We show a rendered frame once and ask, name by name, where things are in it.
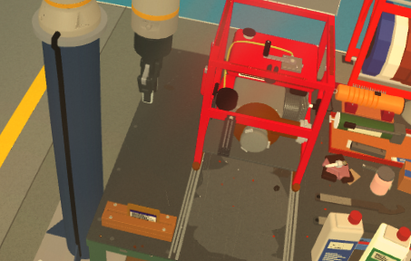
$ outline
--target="gray concrete floor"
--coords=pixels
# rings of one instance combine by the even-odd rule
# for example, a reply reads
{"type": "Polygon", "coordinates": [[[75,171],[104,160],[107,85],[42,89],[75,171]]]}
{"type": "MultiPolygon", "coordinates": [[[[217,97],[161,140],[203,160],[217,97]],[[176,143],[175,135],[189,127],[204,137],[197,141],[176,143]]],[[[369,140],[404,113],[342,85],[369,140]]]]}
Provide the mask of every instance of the gray concrete floor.
{"type": "MultiPolygon", "coordinates": [[[[0,1],[0,133],[44,64],[41,42],[31,26],[31,17],[39,6],[39,1],[0,1]]],[[[101,38],[101,52],[106,48],[101,53],[106,184],[140,101],[134,80],[139,73],[140,57],[132,48],[132,31],[126,30],[130,27],[118,26],[124,13],[131,10],[113,5],[102,7],[109,16],[107,30],[101,38]],[[109,41],[121,34],[127,34],[126,41],[109,41]]],[[[173,48],[208,55],[216,29],[213,24],[181,19],[173,48]],[[193,32],[201,33],[191,37],[193,32]]],[[[341,64],[340,57],[338,53],[337,82],[346,83],[351,68],[341,64]]],[[[321,139],[328,142],[326,136],[321,139]]],[[[305,182],[302,188],[311,186],[305,182]]],[[[0,261],[34,258],[59,200],[45,93],[0,169],[0,261]]],[[[305,234],[300,234],[297,239],[305,240],[303,237],[305,234]]],[[[306,243],[305,246],[312,246],[311,241],[306,243]]]]}

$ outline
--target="orange coil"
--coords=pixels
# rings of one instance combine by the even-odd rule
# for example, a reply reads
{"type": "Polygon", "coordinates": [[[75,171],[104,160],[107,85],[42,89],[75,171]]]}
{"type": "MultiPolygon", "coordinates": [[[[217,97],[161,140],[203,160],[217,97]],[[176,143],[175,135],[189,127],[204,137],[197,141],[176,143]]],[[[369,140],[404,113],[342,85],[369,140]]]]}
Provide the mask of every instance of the orange coil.
{"type": "Polygon", "coordinates": [[[382,111],[391,111],[395,114],[401,114],[404,110],[405,99],[401,97],[391,96],[384,93],[375,95],[375,92],[347,86],[344,84],[338,85],[336,100],[341,102],[350,102],[365,106],[368,108],[378,109],[382,111]]]}

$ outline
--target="green label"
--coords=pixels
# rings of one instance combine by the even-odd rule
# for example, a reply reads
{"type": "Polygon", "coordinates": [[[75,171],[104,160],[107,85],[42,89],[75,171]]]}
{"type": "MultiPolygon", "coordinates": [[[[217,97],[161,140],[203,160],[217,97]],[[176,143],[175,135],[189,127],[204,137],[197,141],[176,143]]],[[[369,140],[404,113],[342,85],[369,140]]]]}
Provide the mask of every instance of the green label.
{"type": "Polygon", "coordinates": [[[386,254],[385,252],[373,248],[365,261],[401,261],[402,259],[386,254]]]}

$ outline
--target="floor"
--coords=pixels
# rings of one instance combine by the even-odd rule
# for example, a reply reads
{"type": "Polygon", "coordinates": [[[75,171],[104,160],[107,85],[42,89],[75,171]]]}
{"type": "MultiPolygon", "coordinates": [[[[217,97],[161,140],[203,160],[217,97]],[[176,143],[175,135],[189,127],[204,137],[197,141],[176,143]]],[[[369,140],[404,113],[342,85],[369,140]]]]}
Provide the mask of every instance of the floor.
{"type": "MultiPolygon", "coordinates": [[[[115,5],[101,5],[110,18],[107,30],[101,37],[103,175],[106,185],[122,149],[126,133],[138,110],[140,94],[135,77],[139,73],[139,56],[132,48],[132,31],[129,24],[131,10],[115,5]]],[[[0,4],[0,134],[44,64],[41,42],[35,37],[31,26],[31,17],[39,6],[39,2],[30,0],[0,4]]],[[[173,48],[208,55],[216,29],[217,26],[214,24],[181,19],[178,33],[174,35],[173,48]],[[197,30],[201,33],[190,37],[191,32],[197,30]]],[[[337,55],[336,80],[347,83],[351,67],[341,63],[341,55],[341,52],[337,55]]],[[[338,105],[334,104],[334,111],[340,110],[338,105]]],[[[326,145],[327,133],[324,131],[321,134],[324,136],[320,136],[318,140],[325,141],[326,145]]],[[[327,154],[327,148],[320,149],[317,156],[312,159],[317,158],[319,161],[327,154]]],[[[300,191],[300,202],[310,202],[312,189],[318,189],[320,192],[333,189],[338,193],[348,193],[348,187],[342,187],[339,182],[328,187],[330,184],[322,180],[325,182],[323,186],[326,186],[318,188],[318,177],[311,179],[313,175],[318,175],[318,169],[316,165],[308,169],[301,184],[302,188],[307,189],[300,191]]],[[[362,183],[367,183],[367,179],[363,179],[362,183]]],[[[411,205],[410,198],[404,197],[403,200],[409,201],[408,204],[411,205]]],[[[34,260],[49,224],[52,225],[51,220],[59,201],[45,93],[0,169],[0,261],[34,260]]],[[[195,206],[201,205],[199,201],[196,202],[195,206]]],[[[391,200],[387,204],[393,205],[394,202],[391,200]]],[[[307,252],[303,246],[312,246],[312,240],[318,234],[311,231],[317,229],[311,227],[314,226],[311,222],[313,216],[328,215],[322,208],[307,211],[307,208],[301,206],[305,211],[299,213],[299,232],[296,241],[306,242],[296,246],[295,260],[307,260],[302,257],[307,252]]],[[[332,210],[348,211],[342,207],[333,207],[332,210]]],[[[401,220],[392,218],[390,222],[399,224],[399,221],[401,220]]],[[[194,222],[196,220],[190,220],[189,225],[194,222]]],[[[406,219],[407,224],[408,222],[411,224],[411,217],[406,219]]],[[[212,246],[209,247],[209,251],[220,252],[212,246]]],[[[245,256],[239,256],[239,259],[245,259],[245,256]]]]}

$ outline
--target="red rack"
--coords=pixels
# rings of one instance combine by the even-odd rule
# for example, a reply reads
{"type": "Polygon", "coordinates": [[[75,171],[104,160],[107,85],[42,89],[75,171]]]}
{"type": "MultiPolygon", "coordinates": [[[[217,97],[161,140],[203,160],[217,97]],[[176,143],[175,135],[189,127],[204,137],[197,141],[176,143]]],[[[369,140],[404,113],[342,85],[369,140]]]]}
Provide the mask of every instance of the red rack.
{"type": "MultiPolygon", "coordinates": [[[[223,14],[220,20],[220,25],[215,38],[215,41],[211,45],[210,59],[208,66],[203,71],[201,94],[203,95],[203,101],[201,106],[201,120],[199,125],[199,134],[197,137],[196,150],[194,155],[193,169],[198,170],[201,166],[201,160],[203,155],[203,142],[205,141],[205,135],[210,119],[218,119],[224,121],[228,116],[234,116],[238,124],[252,126],[255,128],[261,128],[268,131],[275,131],[279,133],[286,133],[293,136],[307,138],[308,141],[301,145],[300,163],[296,175],[292,181],[292,190],[298,191],[300,189],[300,182],[303,178],[303,174],[308,165],[311,152],[315,147],[321,124],[325,118],[328,110],[329,102],[331,101],[333,91],[336,88],[335,83],[335,16],[331,14],[322,14],[319,12],[310,11],[307,9],[297,8],[291,5],[284,5],[275,2],[263,1],[263,0],[228,0],[223,10],[223,14]],[[265,69],[252,67],[248,65],[236,64],[226,62],[225,54],[228,45],[228,38],[230,32],[230,21],[232,16],[232,8],[234,3],[252,5],[255,7],[265,8],[281,13],[298,15],[325,22],[325,27],[321,40],[318,45],[318,49],[315,52],[315,57],[307,58],[303,63],[315,63],[317,66],[304,66],[303,70],[308,70],[302,74],[309,74],[310,77],[295,77],[293,72],[280,70],[279,72],[266,71],[265,69]],[[324,72],[324,76],[321,81],[317,81],[318,68],[321,65],[323,55],[327,50],[327,70],[324,72]],[[221,76],[223,70],[227,70],[229,73],[244,73],[260,78],[269,78],[277,81],[277,85],[283,84],[285,87],[308,90],[309,97],[311,93],[318,90],[318,98],[321,99],[321,103],[318,108],[317,117],[315,117],[312,129],[306,129],[297,127],[277,121],[269,121],[266,119],[260,119],[251,117],[231,111],[223,111],[215,109],[211,106],[213,100],[213,89],[215,82],[221,82],[221,76]]],[[[307,120],[310,119],[310,110],[308,110],[307,120]]]]}
{"type": "Polygon", "coordinates": [[[380,90],[389,95],[399,96],[404,99],[411,100],[411,91],[406,91],[406,90],[401,90],[398,88],[386,86],[386,84],[398,84],[397,82],[374,79],[375,81],[383,83],[383,84],[377,84],[377,83],[367,82],[367,81],[358,79],[358,77],[360,77],[363,62],[365,61],[365,58],[367,57],[369,45],[371,45],[373,36],[377,28],[377,23],[379,22],[379,18],[381,17],[381,15],[383,13],[389,13],[393,15],[401,15],[401,16],[408,17],[411,19],[411,8],[403,7],[400,5],[392,5],[390,3],[386,3],[386,0],[376,0],[375,6],[373,8],[373,13],[369,21],[367,33],[365,34],[365,38],[363,40],[363,43],[360,49],[358,49],[357,48],[358,39],[360,37],[365,21],[367,20],[367,14],[372,4],[373,4],[373,0],[364,0],[363,7],[361,8],[360,16],[358,17],[357,25],[355,26],[352,39],[350,40],[350,44],[348,45],[348,49],[346,53],[346,62],[350,63],[352,61],[352,57],[357,57],[352,73],[350,74],[350,79],[348,80],[348,85],[349,86],[363,86],[363,87],[367,87],[368,89],[380,90]]]}

